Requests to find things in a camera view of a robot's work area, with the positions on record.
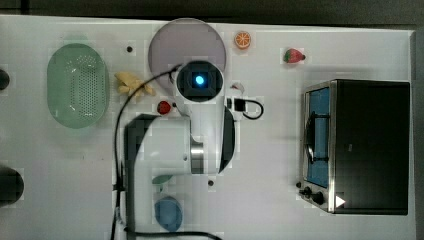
blue light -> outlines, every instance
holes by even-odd
[[[196,83],[199,85],[203,85],[203,83],[205,83],[205,79],[203,79],[202,76],[197,76],[196,77]]]

toaster oven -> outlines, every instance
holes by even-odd
[[[410,84],[336,79],[302,105],[301,197],[335,214],[406,215]]]

red object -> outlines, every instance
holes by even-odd
[[[290,48],[284,54],[283,60],[286,63],[297,63],[297,62],[305,60],[305,58],[306,58],[305,55],[303,55],[299,50]]]
[[[157,110],[161,115],[165,115],[171,111],[171,105],[167,101],[160,101]]]

oven window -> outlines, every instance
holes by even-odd
[[[330,89],[323,88],[309,93],[309,117],[310,129],[315,136],[313,138],[312,152],[308,161],[307,181],[328,187],[328,128],[330,115]]]

green basket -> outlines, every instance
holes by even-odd
[[[47,68],[47,103],[63,126],[77,129],[97,122],[109,103],[109,75],[99,54],[78,43],[57,50]]]

